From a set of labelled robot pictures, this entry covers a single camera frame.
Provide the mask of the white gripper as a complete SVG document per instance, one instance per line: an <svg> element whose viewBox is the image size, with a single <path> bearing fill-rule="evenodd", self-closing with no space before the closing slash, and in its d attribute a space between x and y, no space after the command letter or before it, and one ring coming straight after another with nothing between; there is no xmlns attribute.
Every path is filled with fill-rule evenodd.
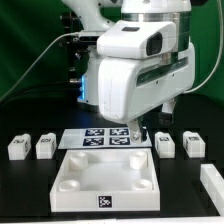
<svg viewBox="0 0 224 224"><path fill-rule="evenodd" d="M171 64L171 68L164 70L159 66L161 62L160 56L146 60L105 58L99 67L100 113L107 120L127 123L131 141L137 144L147 140L142 119L137 117L165 102L159 121L162 125L172 124L175 103L166 101L191 88L194 82L195 49L192 43L187 50L178 53L177 62Z"/></svg>

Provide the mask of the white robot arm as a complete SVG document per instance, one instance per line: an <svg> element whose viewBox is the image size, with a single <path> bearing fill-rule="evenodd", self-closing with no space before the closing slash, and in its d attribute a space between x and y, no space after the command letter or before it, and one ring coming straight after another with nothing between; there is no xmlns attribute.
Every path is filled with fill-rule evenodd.
<svg viewBox="0 0 224 224"><path fill-rule="evenodd" d="M84 100L144 141L142 116L190 89L195 49L190 0L61 0L80 19L74 34L90 46Z"/></svg>

